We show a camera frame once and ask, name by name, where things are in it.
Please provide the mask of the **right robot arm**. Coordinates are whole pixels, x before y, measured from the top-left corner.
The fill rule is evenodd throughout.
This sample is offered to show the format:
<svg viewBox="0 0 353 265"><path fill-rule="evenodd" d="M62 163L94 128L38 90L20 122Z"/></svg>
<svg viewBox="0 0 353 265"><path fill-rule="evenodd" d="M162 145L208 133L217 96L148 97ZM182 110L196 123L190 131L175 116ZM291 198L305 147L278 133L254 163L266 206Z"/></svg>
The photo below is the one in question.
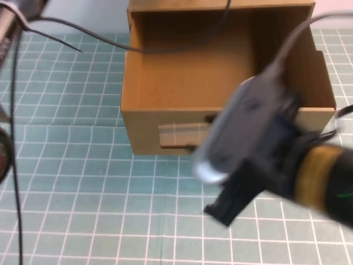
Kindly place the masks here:
<svg viewBox="0 0 353 265"><path fill-rule="evenodd" d="M275 115L204 213L224 226L263 191L352 227L352 150Z"/></svg>

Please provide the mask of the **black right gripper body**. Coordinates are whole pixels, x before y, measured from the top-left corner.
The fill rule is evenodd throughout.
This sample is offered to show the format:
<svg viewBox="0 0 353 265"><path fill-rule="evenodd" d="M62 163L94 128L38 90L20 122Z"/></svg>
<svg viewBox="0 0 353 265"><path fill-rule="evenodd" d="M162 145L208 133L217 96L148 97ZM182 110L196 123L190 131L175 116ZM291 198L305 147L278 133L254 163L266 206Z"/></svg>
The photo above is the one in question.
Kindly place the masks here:
<svg viewBox="0 0 353 265"><path fill-rule="evenodd" d="M305 132L295 120L284 115L272 120L250 157L219 184L223 189L212 204L205 206L205 214L229 226L265 190L294 200L296 174L306 151Z"/></svg>

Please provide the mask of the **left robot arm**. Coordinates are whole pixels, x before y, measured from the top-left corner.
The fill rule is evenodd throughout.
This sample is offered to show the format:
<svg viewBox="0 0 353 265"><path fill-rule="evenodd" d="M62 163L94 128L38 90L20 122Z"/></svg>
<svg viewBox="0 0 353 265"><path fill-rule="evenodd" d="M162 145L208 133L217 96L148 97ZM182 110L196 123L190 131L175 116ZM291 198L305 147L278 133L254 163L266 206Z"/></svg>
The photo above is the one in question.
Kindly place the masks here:
<svg viewBox="0 0 353 265"><path fill-rule="evenodd" d="M1 67L20 29L29 30L29 19L42 14L47 4L47 0L1 1ZM12 154L10 136L1 129L1 181L12 165Z"/></svg>

